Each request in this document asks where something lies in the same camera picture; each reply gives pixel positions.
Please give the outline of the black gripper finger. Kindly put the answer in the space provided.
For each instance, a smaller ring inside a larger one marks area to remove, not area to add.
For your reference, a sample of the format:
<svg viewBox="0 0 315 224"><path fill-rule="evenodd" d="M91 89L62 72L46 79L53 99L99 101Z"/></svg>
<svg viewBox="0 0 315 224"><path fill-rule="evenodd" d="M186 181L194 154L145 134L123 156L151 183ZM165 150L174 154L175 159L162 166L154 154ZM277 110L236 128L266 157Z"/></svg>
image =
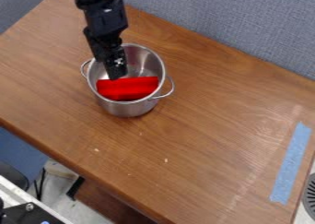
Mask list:
<svg viewBox="0 0 315 224"><path fill-rule="evenodd" d="M122 47L122 39L111 42L102 42L91 38L89 45L94 57L99 63L103 63L107 75L111 80L125 77L127 70L127 55Z"/></svg>

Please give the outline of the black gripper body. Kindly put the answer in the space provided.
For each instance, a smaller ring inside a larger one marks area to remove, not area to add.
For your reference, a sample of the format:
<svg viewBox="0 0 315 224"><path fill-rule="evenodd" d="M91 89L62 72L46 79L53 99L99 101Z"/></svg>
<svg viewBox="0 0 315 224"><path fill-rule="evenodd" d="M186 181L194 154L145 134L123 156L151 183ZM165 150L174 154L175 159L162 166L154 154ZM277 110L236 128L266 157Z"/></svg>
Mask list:
<svg viewBox="0 0 315 224"><path fill-rule="evenodd" d="M129 28L123 0L75 0L85 12L87 27L85 34L106 45L118 44L121 33Z"/></svg>

